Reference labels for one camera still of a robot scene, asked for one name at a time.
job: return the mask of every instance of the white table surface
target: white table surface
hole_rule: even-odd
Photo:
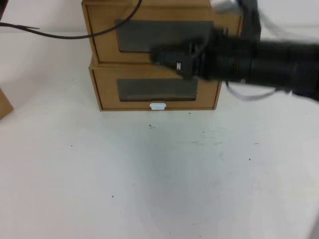
[[[214,112],[101,113],[90,57],[88,40],[0,34],[2,239],[310,238],[319,104],[223,86]]]

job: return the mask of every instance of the white wall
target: white wall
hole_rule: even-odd
[[[259,0],[259,6],[277,24],[318,26],[319,1]],[[44,31],[83,31],[81,0],[9,0],[3,22],[38,26]]]

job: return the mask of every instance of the wooden drawer unit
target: wooden drawer unit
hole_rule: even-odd
[[[127,18],[138,0],[83,0],[88,33],[113,27]],[[242,18],[217,14],[209,0],[143,0],[133,18],[119,29],[90,39],[90,66],[102,111],[151,110],[164,101],[166,110],[214,110],[221,84],[184,81],[173,71],[150,64],[150,49],[186,39],[207,37],[212,26],[241,30]]]
[[[92,62],[90,73],[102,111],[148,111],[153,101],[161,100],[166,110],[214,110],[217,106],[219,82],[198,80],[194,84],[153,65],[99,67]]]

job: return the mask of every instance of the drawer front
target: drawer front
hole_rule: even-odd
[[[219,83],[185,81],[174,72],[152,65],[91,66],[100,109],[151,110],[150,103],[164,101],[166,110],[212,110]]]
[[[127,4],[84,5],[88,32],[99,32],[125,19],[135,8]],[[216,14],[210,7],[189,6],[142,6],[132,20],[143,21],[213,21],[215,26],[227,27],[230,34],[238,34],[241,17],[231,14]],[[119,50],[117,31],[91,40],[95,64],[99,63],[150,63],[148,53],[128,53]]]

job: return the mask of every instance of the wooden drawer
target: wooden drawer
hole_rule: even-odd
[[[110,64],[101,67],[96,66],[92,61],[90,73],[97,101],[100,110],[102,111],[151,110],[150,103],[153,100],[162,100],[159,98],[163,97],[163,92],[155,93],[155,95],[149,95],[147,92],[147,95],[145,95],[141,92],[143,91],[141,81],[144,82],[145,85],[153,86],[158,80],[163,80],[163,84],[168,83],[170,86],[172,86],[170,81],[178,82],[176,83],[176,90],[180,91],[182,88],[185,88],[186,91],[186,93],[176,93],[178,99],[172,99],[172,90],[168,89],[169,92],[167,97],[174,101],[165,101],[164,99],[167,105],[166,110],[214,110],[217,107],[221,86],[219,82],[198,80],[195,97],[192,98],[189,95],[190,90],[188,89],[189,84],[187,82],[179,80],[180,77],[173,71],[154,65]],[[120,94],[123,92],[125,94],[127,90],[120,89],[120,82],[123,82],[124,88],[127,86],[127,82],[130,82],[130,86],[128,87],[130,96],[124,96],[124,100],[123,96],[120,96]],[[134,90],[134,84],[137,84],[138,94],[132,92]]]
[[[82,6],[89,33],[100,32],[125,19],[135,8],[137,0],[83,0]],[[152,21],[213,21],[215,26],[227,27],[238,34],[241,16],[217,14],[209,0],[143,0],[132,20]],[[91,39],[93,59],[101,63],[150,63],[148,53],[120,52],[117,31]]]

